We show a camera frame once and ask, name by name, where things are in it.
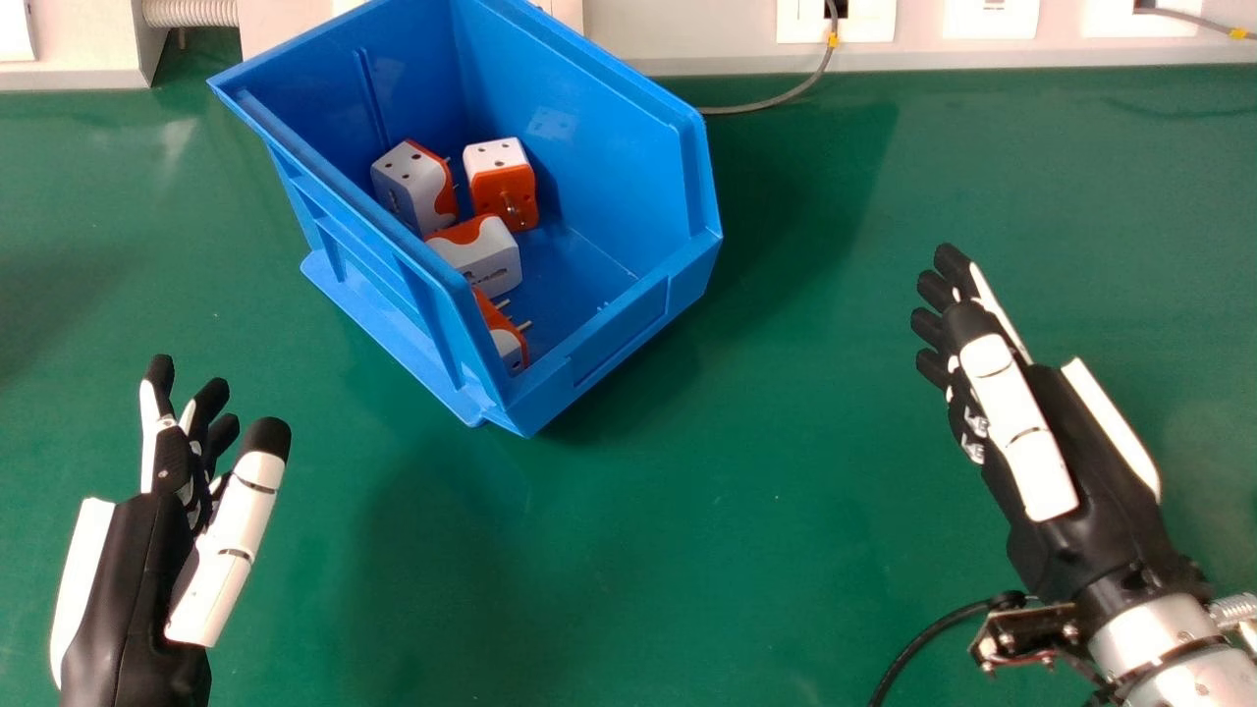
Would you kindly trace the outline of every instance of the white flexible conduit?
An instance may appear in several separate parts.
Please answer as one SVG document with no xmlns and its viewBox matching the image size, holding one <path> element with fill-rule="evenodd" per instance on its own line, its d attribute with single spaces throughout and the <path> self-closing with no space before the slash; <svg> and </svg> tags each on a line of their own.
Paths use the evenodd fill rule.
<svg viewBox="0 0 1257 707">
<path fill-rule="evenodd" d="M 240 26 L 235 0 L 143 0 L 153 28 Z"/>
</svg>

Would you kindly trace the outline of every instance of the robot's left hand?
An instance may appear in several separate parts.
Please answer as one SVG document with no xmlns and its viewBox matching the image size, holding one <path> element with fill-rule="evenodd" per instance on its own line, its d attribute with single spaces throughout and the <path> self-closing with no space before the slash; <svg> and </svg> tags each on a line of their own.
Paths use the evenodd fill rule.
<svg viewBox="0 0 1257 707">
<path fill-rule="evenodd" d="M 50 658 L 63 707 L 204 706 L 219 638 L 275 502 L 290 431 L 263 418 L 234 469 L 215 479 L 235 440 L 219 416 L 229 389 L 206 384 L 176 421 L 175 366 L 156 356 L 140 384 L 140 494 L 79 511 L 57 598 Z"/>
</svg>

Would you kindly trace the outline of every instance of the green table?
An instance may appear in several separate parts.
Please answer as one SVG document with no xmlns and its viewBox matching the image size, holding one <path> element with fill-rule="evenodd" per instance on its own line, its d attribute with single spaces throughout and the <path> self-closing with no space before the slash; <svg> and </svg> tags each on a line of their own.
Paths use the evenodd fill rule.
<svg viewBox="0 0 1257 707">
<path fill-rule="evenodd" d="M 261 142 L 168 48 L 146 93 L 0 97 L 0 694 L 55 699 L 79 499 L 134 493 L 136 386 L 231 381 L 289 476 L 212 653 L 214 703 L 862 704 L 891 655 L 1016 586 L 1004 523 L 913 370 L 952 240 L 1036 357 L 1082 355 L 1219 590 L 1257 586 L 1257 68 L 884 73 L 710 122 L 706 297 L 537 439 L 466 429 L 297 270 Z M 667 82 L 733 102 L 794 77 Z M 769 209 L 758 206 L 767 201 Z M 892 704 L 989 684 L 948 634 Z"/>
</svg>

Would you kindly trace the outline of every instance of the blue plastic bin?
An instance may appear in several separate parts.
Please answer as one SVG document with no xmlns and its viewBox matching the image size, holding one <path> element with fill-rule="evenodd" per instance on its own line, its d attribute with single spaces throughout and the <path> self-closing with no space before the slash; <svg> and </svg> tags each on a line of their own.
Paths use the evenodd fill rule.
<svg viewBox="0 0 1257 707">
<path fill-rule="evenodd" d="M 464 423 L 538 431 L 703 294 L 716 249 L 698 112 L 523 0 L 376 0 L 210 79 L 270 150 L 302 272 Z M 450 157 L 519 137 L 542 223 L 519 234 L 532 365 L 508 375 L 471 289 L 372 198 L 405 138 Z"/>
</svg>

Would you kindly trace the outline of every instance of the robotic arm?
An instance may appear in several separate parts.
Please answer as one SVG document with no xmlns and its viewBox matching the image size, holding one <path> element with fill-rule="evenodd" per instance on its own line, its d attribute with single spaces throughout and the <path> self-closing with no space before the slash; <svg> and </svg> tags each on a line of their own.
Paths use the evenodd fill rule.
<svg viewBox="0 0 1257 707">
<path fill-rule="evenodd" d="M 239 435 L 219 416 L 214 379 L 176 421 L 175 366 L 156 356 L 140 384 L 140 491 L 114 504 L 88 498 L 70 540 L 50 659 L 63 707 L 204 707 L 219 638 L 253 566 L 288 460 L 290 431 L 263 418 L 235 468 L 214 478 Z"/>
<path fill-rule="evenodd" d="M 1008 520 L 1008 559 L 1043 604 L 988 614 L 970 645 L 982 669 L 1062 658 L 1092 672 L 1096 703 L 1257 704 L 1257 596 L 1209 604 L 1204 575 L 1165 531 L 1151 457 L 1082 361 L 1035 364 L 952 245 L 916 289 L 930 306 L 911 317 L 929 345 L 916 369 L 943 391 L 957 442 Z"/>
</svg>

